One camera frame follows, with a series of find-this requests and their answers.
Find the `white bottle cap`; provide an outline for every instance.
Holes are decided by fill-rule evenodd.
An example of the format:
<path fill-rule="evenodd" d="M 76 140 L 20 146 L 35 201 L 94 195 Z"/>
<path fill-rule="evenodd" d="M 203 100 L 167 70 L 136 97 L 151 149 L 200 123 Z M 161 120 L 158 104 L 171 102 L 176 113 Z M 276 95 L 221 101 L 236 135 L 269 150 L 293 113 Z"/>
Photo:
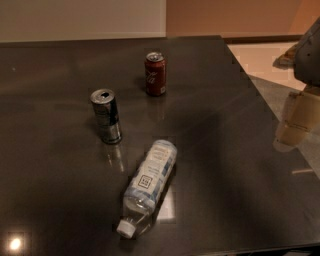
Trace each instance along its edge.
<path fill-rule="evenodd" d="M 125 238 L 131 238 L 136 231 L 136 227 L 126 220 L 121 220 L 117 232 Z"/>

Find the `floor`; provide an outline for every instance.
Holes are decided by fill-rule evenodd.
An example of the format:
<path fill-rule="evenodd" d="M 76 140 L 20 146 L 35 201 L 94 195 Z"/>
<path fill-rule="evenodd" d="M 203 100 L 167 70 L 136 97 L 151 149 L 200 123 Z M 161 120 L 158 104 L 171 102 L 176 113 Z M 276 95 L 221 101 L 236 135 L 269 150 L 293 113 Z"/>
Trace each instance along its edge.
<path fill-rule="evenodd" d="M 293 70 L 273 67 L 274 61 L 297 42 L 228 45 L 247 74 L 273 83 L 303 90 L 305 84 L 296 80 Z"/>

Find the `water bottle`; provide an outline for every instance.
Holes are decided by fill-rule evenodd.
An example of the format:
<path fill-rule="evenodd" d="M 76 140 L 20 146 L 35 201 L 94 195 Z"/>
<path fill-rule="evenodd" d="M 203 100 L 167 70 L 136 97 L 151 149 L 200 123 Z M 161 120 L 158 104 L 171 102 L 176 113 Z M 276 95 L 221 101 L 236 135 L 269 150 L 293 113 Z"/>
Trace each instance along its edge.
<path fill-rule="evenodd" d="M 139 166 L 123 198 L 123 217 L 117 232 L 132 238 L 150 226 L 151 215 L 170 176 L 177 157 L 176 147 L 169 141 L 157 140 Z"/>

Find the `silver can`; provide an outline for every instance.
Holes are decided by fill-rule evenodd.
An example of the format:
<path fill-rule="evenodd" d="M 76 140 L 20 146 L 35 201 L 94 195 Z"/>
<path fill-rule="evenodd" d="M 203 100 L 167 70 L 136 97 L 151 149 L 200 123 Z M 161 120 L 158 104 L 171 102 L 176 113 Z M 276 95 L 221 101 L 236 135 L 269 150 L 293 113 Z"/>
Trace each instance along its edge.
<path fill-rule="evenodd" d="M 109 89 L 100 89 L 91 94 L 90 100 L 102 141 L 107 144 L 119 142 L 122 132 L 114 92 Z"/>

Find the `can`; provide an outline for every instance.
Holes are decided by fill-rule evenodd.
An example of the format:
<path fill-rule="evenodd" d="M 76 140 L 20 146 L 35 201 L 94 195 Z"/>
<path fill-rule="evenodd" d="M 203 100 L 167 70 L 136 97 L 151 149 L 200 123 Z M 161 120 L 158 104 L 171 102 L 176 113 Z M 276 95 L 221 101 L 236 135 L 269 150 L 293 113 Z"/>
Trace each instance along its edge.
<path fill-rule="evenodd" d="M 146 92 L 160 96 L 166 92 L 166 60 L 161 52 L 150 52 L 145 59 Z"/>
<path fill-rule="evenodd" d="M 100 89 L 90 97 L 99 126 L 100 137 L 107 144 L 115 144 L 122 138 L 115 94 L 109 89 Z"/>

